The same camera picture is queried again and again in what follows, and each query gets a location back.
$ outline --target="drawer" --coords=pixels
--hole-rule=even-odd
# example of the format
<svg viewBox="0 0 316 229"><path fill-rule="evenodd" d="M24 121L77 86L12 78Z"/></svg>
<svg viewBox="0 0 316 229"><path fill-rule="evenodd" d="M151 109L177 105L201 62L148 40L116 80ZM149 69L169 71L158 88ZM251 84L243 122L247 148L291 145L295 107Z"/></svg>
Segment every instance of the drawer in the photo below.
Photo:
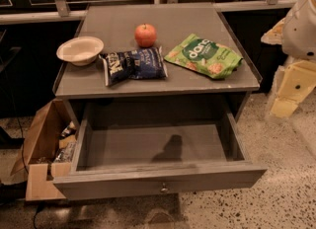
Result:
<svg viewBox="0 0 316 229"><path fill-rule="evenodd" d="M68 176L68 199L249 188L250 161L225 97L192 94L91 100Z"/></svg>

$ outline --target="box flap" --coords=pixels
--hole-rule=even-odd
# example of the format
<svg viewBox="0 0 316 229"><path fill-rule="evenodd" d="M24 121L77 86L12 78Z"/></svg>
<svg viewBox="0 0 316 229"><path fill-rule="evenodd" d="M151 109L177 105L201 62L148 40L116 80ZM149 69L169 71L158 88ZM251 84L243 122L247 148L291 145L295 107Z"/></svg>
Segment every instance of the box flap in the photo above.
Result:
<svg viewBox="0 0 316 229"><path fill-rule="evenodd" d="M54 100L39 109L25 137L24 144L12 168L11 176L39 158L54 159L59 135L70 118L62 101Z"/></svg>

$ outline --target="red apple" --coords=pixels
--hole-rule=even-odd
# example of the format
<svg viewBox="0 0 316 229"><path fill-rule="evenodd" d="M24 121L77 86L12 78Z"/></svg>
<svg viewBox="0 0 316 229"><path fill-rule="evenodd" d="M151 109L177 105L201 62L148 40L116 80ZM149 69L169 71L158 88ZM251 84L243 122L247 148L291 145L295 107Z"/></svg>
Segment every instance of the red apple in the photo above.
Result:
<svg viewBox="0 0 316 229"><path fill-rule="evenodd" d="M142 24L136 27L134 36L140 47L150 47L157 39L156 29L150 24Z"/></svg>

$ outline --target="bowl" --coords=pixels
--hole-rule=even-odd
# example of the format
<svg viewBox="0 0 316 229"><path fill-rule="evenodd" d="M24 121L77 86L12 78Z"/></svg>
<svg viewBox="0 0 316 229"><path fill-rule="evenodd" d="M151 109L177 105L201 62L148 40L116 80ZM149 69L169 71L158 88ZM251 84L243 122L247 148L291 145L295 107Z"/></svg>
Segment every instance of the bowl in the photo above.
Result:
<svg viewBox="0 0 316 229"><path fill-rule="evenodd" d="M96 60L103 47L104 44L99 38L73 38L58 48L57 57L75 66L85 66Z"/></svg>

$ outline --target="concrete floor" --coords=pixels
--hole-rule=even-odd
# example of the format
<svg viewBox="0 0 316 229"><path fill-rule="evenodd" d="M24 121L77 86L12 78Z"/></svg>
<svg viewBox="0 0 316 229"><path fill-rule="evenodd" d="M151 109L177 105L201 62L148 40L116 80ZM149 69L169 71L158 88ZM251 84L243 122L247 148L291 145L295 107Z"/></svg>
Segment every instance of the concrete floor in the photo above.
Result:
<svg viewBox="0 0 316 229"><path fill-rule="evenodd" d="M39 203L20 199L0 206L0 227L315 228L316 92L284 120L267 117L268 101L265 94L251 95L237 124L253 162L268 167L250 189L52 201L36 217ZM22 121L25 132L29 121ZM0 124L9 134L16 131L17 124L11 119L1 119ZM0 153L2 182L24 179L24 173L8 176L17 151Z"/></svg>

